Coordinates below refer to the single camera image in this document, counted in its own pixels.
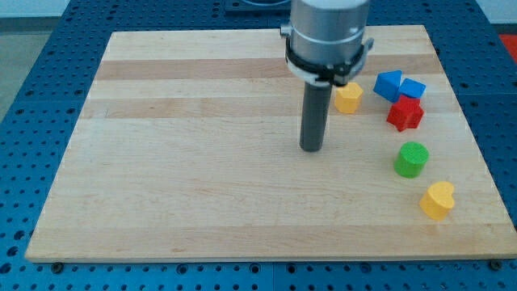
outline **wooden cutting board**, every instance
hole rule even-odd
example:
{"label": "wooden cutting board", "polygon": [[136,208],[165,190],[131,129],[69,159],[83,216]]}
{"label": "wooden cutting board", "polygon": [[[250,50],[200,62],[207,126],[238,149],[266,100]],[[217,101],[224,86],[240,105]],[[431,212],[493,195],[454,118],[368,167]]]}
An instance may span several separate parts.
{"label": "wooden cutting board", "polygon": [[[277,30],[117,32],[32,236],[33,262],[506,258],[517,235],[422,26],[376,39],[354,115],[298,146],[303,82]],[[419,129],[386,123],[376,75],[427,84]],[[417,179],[393,170],[426,145]],[[442,222],[418,207],[456,185]]]}

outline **yellow pentagon block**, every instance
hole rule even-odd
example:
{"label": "yellow pentagon block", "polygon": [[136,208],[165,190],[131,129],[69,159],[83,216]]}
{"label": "yellow pentagon block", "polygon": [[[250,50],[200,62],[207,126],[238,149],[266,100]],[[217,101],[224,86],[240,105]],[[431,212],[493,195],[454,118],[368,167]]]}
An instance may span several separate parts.
{"label": "yellow pentagon block", "polygon": [[420,208],[428,217],[442,221],[454,207],[454,185],[449,182],[432,184],[420,200]]}
{"label": "yellow pentagon block", "polygon": [[336,88],[335,107],[341,113],[355,113],[363,98],[363,89],[356,82]]}

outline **blue pegboard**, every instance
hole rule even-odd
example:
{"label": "blue pegboard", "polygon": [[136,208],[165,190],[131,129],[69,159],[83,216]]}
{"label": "blue pegboard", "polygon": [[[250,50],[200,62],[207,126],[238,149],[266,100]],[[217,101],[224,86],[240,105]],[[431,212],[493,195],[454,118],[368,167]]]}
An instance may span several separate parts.
{"label": "blue pegboard", "polygon": [[[222,1],[71,0],[0,125],[0,290],[517,289],[517,261],[49,264],[23,258],[112,32],[278,27]],[[474,0],[372,0],[369,25],[424,24],[517,223],[517,68]]]}

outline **green cylinder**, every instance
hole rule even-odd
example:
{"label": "green cylinder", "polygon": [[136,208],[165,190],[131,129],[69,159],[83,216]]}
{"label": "green cylinder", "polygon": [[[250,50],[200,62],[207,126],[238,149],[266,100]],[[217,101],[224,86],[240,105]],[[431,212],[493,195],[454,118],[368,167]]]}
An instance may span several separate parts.
{"label": "green cylinder", "polygon": [[402,145],[395,161],[395,171],[406,178],[416,178],[429,159],[429,152],[423,144],[409,141]]}

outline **blue block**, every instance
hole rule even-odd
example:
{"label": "blue block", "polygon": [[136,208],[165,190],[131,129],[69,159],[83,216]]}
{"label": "blue block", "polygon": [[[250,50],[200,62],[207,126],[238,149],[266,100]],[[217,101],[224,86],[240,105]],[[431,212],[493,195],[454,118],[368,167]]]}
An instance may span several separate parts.
{"label": "blue block", "polygon": [[398,100],[398,89],[401,85],[402,71],[396,70],[384,72],[377,75],[377,81],[373,87],[373,91],[381,95],[391,103]]}
{"label": "blue block", "polygon": [[426,90],[426,85],[407,78],[402,82],[401,87],[398,89],[397,96],[401,94],[406,95],[410,98],[419,99],[422,97],[423,92]]}

